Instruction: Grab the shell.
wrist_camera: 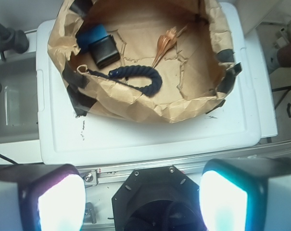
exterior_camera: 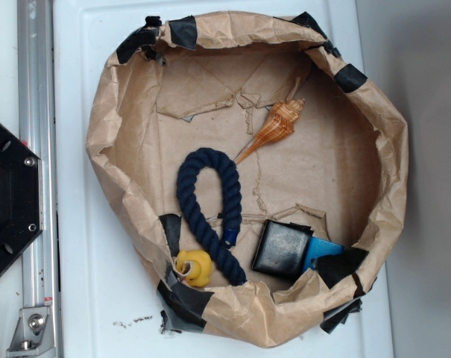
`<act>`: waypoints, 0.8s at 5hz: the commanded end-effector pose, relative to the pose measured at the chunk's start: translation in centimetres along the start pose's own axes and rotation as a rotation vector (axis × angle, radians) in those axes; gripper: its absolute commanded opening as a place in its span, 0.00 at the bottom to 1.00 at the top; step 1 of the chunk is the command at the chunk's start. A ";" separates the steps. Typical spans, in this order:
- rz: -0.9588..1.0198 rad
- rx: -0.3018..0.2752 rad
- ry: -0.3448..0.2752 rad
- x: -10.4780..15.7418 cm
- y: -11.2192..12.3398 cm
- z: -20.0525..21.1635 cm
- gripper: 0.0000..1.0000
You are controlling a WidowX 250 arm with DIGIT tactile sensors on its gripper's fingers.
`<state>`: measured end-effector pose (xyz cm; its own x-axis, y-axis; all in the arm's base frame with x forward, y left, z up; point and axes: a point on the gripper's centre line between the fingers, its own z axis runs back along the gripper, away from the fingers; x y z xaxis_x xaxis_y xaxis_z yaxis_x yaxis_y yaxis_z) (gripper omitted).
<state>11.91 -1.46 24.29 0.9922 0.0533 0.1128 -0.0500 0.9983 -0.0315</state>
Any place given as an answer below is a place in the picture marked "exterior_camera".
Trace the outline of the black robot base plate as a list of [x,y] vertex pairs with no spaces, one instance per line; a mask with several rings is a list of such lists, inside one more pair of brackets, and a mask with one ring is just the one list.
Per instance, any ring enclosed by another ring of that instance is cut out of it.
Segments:
[[0,277],[41,233],[40,158],[0,123]]

